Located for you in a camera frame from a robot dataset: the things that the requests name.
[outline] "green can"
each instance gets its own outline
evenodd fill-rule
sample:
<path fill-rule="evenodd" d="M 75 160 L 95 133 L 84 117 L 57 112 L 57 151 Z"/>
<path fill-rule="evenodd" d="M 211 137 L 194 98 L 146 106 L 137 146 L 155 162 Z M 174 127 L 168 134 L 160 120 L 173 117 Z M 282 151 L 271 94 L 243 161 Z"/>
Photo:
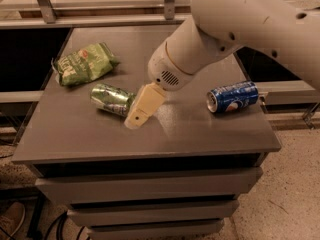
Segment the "green can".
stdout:
<path fill-rule="evenodd" d="M 120 88 L 100 83 L 93 87 L 90 97 L 91 102 L 97 108 L 126 117 L 136 95 Z"/>

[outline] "soda can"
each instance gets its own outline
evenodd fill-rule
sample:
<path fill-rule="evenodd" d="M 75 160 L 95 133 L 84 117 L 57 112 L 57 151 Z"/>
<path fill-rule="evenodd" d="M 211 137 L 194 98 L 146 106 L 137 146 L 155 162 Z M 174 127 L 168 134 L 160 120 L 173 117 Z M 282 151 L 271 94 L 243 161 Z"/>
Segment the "soda can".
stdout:
<path fill-rule="evenodd" d="M 215 88 L 207 93 L 207 106 L 213 113 L 223 113 L 255 104 L 259 93 L 251 81 Z"/>
<path fill-rule="evenodd" d="M 134 93 L 103 83 L 95 85 L 90 94 L 97 108 L 123 117 L 128 115 L 135 97 Z"/>

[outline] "blue can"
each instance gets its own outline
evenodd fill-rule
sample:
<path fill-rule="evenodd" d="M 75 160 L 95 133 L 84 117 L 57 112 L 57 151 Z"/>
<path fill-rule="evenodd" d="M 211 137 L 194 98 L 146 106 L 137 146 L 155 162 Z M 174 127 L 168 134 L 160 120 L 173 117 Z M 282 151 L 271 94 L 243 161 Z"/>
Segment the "blue can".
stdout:
<path fill-rule="evenodd" d="M 223 113 L 255 104 L 259 93 L 251 81 L 215 88 L 207 94 L 208 109 L 213 113 Z"/>

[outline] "shoelace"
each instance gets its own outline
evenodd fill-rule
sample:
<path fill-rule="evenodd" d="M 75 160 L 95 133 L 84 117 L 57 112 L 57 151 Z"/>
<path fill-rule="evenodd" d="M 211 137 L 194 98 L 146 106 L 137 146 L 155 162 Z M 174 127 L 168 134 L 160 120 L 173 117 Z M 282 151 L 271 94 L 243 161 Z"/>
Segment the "shoelace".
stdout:
<path fill-rule="evenodd" d="M 14 221 L 7 218 L 7 217 L 4 217 L 4 216 L 0 216 L 0 226 L 1 228 L 8 234 L 10 235 L 10 233 L 12 232 L 12 227 L 13 227 L 13 223 Z M 5 239 L 7 239 L 7 235 L 2 232 L 2 230 L 0 231 L 0 234 L 4 234 L 5 235 Z"/>

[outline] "can top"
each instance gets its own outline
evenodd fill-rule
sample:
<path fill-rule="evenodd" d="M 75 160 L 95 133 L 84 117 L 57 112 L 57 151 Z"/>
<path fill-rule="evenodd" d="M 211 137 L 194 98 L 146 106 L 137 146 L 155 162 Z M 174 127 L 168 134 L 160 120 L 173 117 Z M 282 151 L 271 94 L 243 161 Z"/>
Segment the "can top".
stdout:
<path fill-rule="evenodd" d="M 207 93 L 207 106 L 211 112 L 217 111 L 217 98 L 212 94 L 212 92 Z"/>

